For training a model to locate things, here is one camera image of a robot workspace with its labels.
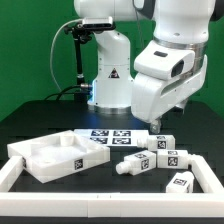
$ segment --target qr code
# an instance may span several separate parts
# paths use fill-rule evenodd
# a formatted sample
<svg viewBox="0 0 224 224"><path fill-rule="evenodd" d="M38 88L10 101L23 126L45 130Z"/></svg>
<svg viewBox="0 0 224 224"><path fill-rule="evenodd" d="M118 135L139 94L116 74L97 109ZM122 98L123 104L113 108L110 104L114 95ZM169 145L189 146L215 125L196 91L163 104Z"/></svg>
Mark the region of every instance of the qr code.
<svg viewBox="0 0 224 224"><path fill-rule="evenodd" d="M149 168L149 159L142 160L141 167L142 167L142 170L148 169Z"/></svg>
<svg viewBox="0 0 224 224"><path fill-rule="evenodd" d="M75 170L79 170L83 168L83 159L79 159L75 161Z"/></svg>
<svg viewBox="0 0 224 224"><path fill-rule="evenodd" d="M178 158L168 157L168 166L178 166Z"/></svg>
<svg viewBox="0 0 224 224"><path fill-rule="evenodd" d="M103 145L107 144L108 142L108 138L90 138L90 139Z"/></svg>
<svg viewBox="0 0 224 224"><path fill-rule="evenodd" d="M181 179L176 179L176 180L174 180L173 183L177 184L177 185L184 186L187 183L187 181L186 180L181 180Z"/></svg>
<svg viewBox="0 0 224 224"><path fill-rule="evenodd" d="M165 136L162 136L162 135L156 136L156 138L157 138L157 139L160 139L160 140L161 140L161 139L166 139L166 137L165 137Z"/></svg>
<svg viewBox="0 0 224 224"><path fill-rule="evenodd" d="M113 138L113 145L131 145L130 138Z"/></svg>
<svg viewBox="0 0 224 224"><path fill-rule="evenodd" d="M130 137L131 136L131 131L114 131L114 136Z"/></svg>
<svg viewBox="0 0 224 224"><path fill-rule="evenodd" d="M168 151L168 155L178 155L177 151Z"/></svg>
<svg viewBox="0 0 224 224"><path fill-rule="evenodd" d="M137 158L139 158L139 159L142 159L142 158L145 158L145 157L146 157L146 155L141 154L141 153L136 154L135 156L136 156Z"/></svg>
<svg viewBox="0 0 224 224"><path fill-rule="evenodd" d="M158 149L166 149L166 141L158 141Z"/></svg>
<svg viewBox="0 0 224 224"><path fill-rule="evenodd" d="M91 136L108 136L109 131L103 131L103 130L95 130L92 131Z"/></svg>

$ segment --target table surface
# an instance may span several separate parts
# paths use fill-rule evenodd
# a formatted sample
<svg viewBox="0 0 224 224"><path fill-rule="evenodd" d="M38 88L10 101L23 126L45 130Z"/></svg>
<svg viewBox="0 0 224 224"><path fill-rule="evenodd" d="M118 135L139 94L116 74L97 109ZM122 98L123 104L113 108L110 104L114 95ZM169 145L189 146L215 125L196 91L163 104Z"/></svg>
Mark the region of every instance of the table surface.
<svg viewBox="0 0 224 224"><path fill-rule="evenodd" d="M172 134L176 148L188 150L190 154L202 155L218 179L224 185L224 120L207 105L190 102L184 115L170 111L162 119L161 134ZM134 129L148 130L145 124L131 114L105 115L88 111L87 105L74 101L30 101L23 104L0 122L0 168L7 162L7 144L35 137L74 129ZM142 151L136 147L111 147L109 163L41 184L23 171L11 192L121 192L156 193L165 192L165 187L177 170L154 169L137 176L118 175L117 163L125 155ZM194 192L202 192L199 184ZM15 218L0 217L0 223L224 223L224 219L85 219L85 218Z"/></svg>

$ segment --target white container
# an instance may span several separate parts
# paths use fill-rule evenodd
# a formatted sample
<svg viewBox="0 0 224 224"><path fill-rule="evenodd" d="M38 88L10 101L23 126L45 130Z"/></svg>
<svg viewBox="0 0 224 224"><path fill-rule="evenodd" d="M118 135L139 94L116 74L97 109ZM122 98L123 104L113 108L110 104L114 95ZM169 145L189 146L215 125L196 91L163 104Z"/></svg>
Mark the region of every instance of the white container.
<svg viewBox="0 0 224 224"><path fill-rule="evenodd" d="M188 169L187 150L158 150L157 167L169 169Z"/></svg>
<svg viewBox="0 0 224 224"><path fill-rule="evenodd" d="M175 149L175 138L173 135L148 135L139 138L137 141L139 148L148 148L149 151L158 149Z"/></svg>
<svg viewBox="0 0 224 224"><path fill-rule="evenodd" d="M156 168L156 154L147 150L124 157L124 162L116 166L118 174L130 173L137 175Z"/></svg>
<svg viewBox="0 0 224 224"><path fill-rule="evenodd" d="M22 156L23 168L46 183L110 161L110 148L65 131L8 145L8 155Z"/></svg>
<svg viewBox="0 0 224 224"><path fill-rule="evenodd" d="M194 175L187 171L176 173L166 187L166 193L193 193Z"/></svg>

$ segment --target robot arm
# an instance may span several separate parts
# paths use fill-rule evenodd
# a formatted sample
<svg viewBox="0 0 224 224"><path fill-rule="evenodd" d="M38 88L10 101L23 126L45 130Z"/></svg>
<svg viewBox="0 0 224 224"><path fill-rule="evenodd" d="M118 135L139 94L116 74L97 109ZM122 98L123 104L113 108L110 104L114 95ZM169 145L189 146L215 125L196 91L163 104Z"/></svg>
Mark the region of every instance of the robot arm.
<svg viewBox="0 0 224 224"><path fill-rule="evenodd" d="M156 0L154 40L136 58L132 113L153 123L205 80L208 23L215 0Z"/></svg>
<svg viewBox="0 0 224 224"><path fill-rule="evenodd" d="M82 23L83 27L88 23L100 27L102 24L97 23L108 16L115 21L136 20L132 0L75 0L74 6L87 22ZM107 114L130 113L133 86L130 41L115 30L94 32L94 35L98 45L98 74L93 80L89 109Z"/></svg>

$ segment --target white block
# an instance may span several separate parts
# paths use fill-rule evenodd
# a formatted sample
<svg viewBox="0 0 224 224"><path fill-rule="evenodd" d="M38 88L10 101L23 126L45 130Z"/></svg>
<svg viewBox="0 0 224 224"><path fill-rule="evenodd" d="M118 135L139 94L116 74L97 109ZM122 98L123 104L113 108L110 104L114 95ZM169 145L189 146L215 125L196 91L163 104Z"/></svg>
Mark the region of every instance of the white block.
<svg viewBox="0 0 224 224"><path fill-rule="evenodd" d="M188 169L187 150L158 150L157 167L169 169Z"/></svg>
<svg viewBox="0 0 224 224"><path fill-rule="evenodd" d="M8 192L23 171L23 158L13 156L0 170L0 192Z"/></svg>
<svg viewBox="0 0 224 224"><path fill-rule="evenodd" d="M191 172L176 173L166 186L166 193L193 193L194 175Z"/></svg>
<svg viewBox="0 0 224 224"><path fill-rule="evenodd" d="M9 157L23 156L24 168L45 183L110 161L110 149L73 131L8 145Z"/></svg>
<svg viewBox="0 0 224 224"><path fill-rule="evenodd" d="M149 151L158 149L175 149L175 138L173 135L148 135L141 136L137 141L139 148L147 148Z"/></svg>
<svg viewBox="0 0 224 224"><path fill-rule="evenodd" d="M113 198L119 197L120 193L101 193L96 199L88 202L88 217L120 217L120 200Z"/></svg>
<svg viewBox="0 0 224 224"><path fill-rule="evenodd" d="M224 217L224 194L121 194L121 217Z"/></svg>
<svg viewBox="0 0 224 224"><path fill-rule="evenodd" d="M192 172L204 193L224 193L224 188L202 156L192 155Z"/></svg>
<svg viewBox="0 0 224 224"><path fill-rule="evenodd" d="M0 193L0 216L100 216L100 211L95 212L103 207L102 201L105 202L104 217L112 213L116 217L224 217L223 193L122 193L111 197L87 193Z"/></svg>
<svg viewBox="0 0 224 224"><path fill-rule="evenodd" d="M131 175L137 175L154 168L156 168L156 154L148 150L125 156L124 162L116 166L118 174L130 173Z"/></svg>

